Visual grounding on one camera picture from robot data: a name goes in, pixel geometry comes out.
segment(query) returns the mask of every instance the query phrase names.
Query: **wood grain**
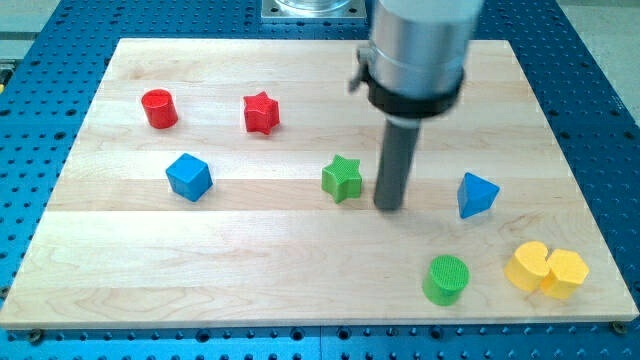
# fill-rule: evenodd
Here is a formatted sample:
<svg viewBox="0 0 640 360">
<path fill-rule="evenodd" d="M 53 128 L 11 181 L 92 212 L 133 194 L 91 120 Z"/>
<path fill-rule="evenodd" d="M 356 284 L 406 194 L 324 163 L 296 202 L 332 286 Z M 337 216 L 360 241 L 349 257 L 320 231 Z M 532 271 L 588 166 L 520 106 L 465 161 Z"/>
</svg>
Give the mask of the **wood grain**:
<svg viewBox="0 0 640 360">
<path fill-rule="evenodd" d="M 384 116 L 346 93 L 351 41 L 124 39 L 118 45 L 2 311 L 26 328 L 167 328 L 631 320 L 638 310 L 508 43 L 470 47 L 451 112 L 423 123 L 405 206 L 375 210 Z M 174 94 L 180 121 L 149 127 L 142 94 Z M 242 96 L 280 102 L 247 134 Z M 181 153 L 207 161 L 199 202 L 171 192 Z M 320 190 L 334 154 L 361 160 L 360 199 Z M 501 187 L 461 220 L 465 171 Z M 568 300 L 518 290 L 502 269 L 538 239 L 591 268 Z M 421 282 L 462 258 L 451 307 Z"/>
</svg>

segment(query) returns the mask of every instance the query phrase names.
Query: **blue perforated surface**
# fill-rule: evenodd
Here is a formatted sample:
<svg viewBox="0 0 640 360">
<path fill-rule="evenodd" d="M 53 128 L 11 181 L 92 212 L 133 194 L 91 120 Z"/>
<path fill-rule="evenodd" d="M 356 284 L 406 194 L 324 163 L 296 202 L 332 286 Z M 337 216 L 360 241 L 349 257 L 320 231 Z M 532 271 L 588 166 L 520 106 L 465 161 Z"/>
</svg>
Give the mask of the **blue perforated surface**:
<svg viewBox="0 0 640 360">
<path fill-rule="evenodd" d="M 259 10 L 252 0 L 61 1 L 0 96 L 0 286 L 10 285 L 19 268 L 120 37 L 368 35 L 358 24 L 260 24 Z M 555 2 L 488 0 L 476 37 L 511 41 L 637 302 L 640 132 L 633 119 Z M 616 329 L 335 326 L 304 328 L 298 340 L 292 329 L 275 329 L 275 337 L 273 329 L 210 329 L 208 340 L 195 329 L 95 330 L 48 332 L 35 345 L 28 333 L 0 330 L 0 359 L 640 358 L 640 322 L 627 324 L 626 334 Z"/>
</svg>

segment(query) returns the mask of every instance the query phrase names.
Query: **green star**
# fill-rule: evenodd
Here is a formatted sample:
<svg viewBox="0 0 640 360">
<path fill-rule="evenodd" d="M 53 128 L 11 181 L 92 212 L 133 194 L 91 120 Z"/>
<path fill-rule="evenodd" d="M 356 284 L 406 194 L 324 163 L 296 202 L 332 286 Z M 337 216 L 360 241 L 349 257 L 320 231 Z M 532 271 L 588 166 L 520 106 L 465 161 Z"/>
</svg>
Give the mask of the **green star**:
<svg viewBox="0 0 640 360">
<path fill-rule="evenodd" d="M 358 171 L 360 160 L 333 157 L 331 165 L 322 169 L 322 190 L 333 195 L 336 204 L 346 198 L 359 198 L 362 176 Z"/>
</svg>

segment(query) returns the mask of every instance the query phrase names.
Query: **toy block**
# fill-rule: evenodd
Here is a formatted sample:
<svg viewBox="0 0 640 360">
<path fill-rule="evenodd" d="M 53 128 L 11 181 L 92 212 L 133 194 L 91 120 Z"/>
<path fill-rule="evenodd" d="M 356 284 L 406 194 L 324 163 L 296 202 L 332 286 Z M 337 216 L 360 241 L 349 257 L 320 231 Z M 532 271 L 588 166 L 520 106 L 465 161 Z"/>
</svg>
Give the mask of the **toy block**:
<svg viewBox="0 0 640 360">
<path fill-rule="evenodd" d="M 265 135 L 280 124 L 278 102 L 270 99 L 266 92 L 244 97 L 244 121 L 247 132 L 259 131 Z"/>
<path fill-rule="evenodd" d="M 189 154 L 182 154 L 166 173 L 173 191 L 193 202 L 213 185 L 207 163 Z"/>
<path fill-rule="evenodd" d="M 549 275 L 542 280 L 542 292 L 556 299 L 567 299 L 582 285 L 589 267 L 575 251 L 556 249 L 549 259 Z"/>
<path fill-rule="evenodd" d="M 497 185 L 471 173 L 465 173 L 458 188 L 460 217 L 466 219 L 489 209 L 499 191 L 500 187 Z"/>
<path fill-rule="evenodd" d="M 322 190 L 331 194 L 336 204 L 346 198 L 360 197 L 362 176 L 359 166 L 360 160 L 335 155 L 333 162 L 322 169 Z"/>
<path fill-rule="evenodd" d="M 449 306 L 458 301 L 468 283 L 467 265 L 455 256 L 441 255 L 431 262 L 429 273 L 422 282 L 422 291 L 432 303 Z"/>
<path fill-rule="evenodd" d="M 549 274 L 549 249 L 540 241 L 529 241 L 518 247 L 504 268 L 513 285 L 524 291 L 534 291 Z"/>
<path fill-rule="evenodd" d="M 171 93 L 155 89 L 142 96 L 142 107 L 149 124 L 156 129 L 166 129 L 178 122 L 178 113 L 173 105 Z"/>
</svg>

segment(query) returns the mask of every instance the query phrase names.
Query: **blue triangular prism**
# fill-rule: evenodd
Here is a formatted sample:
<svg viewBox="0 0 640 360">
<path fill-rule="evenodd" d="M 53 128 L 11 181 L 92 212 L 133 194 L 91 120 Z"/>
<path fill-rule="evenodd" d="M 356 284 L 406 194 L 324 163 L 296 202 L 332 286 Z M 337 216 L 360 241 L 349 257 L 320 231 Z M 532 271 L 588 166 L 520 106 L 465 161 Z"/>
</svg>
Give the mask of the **blue triangular prism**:
<svg viewBox="0 0 640 360">
<path fill-rule="evenodd" d="M 500 187 L 497 185 L 471 173 L 465 173 L 458 188 L 460 217 L 466 219 L 489 209 L 499 191 Z"/>
</svg>

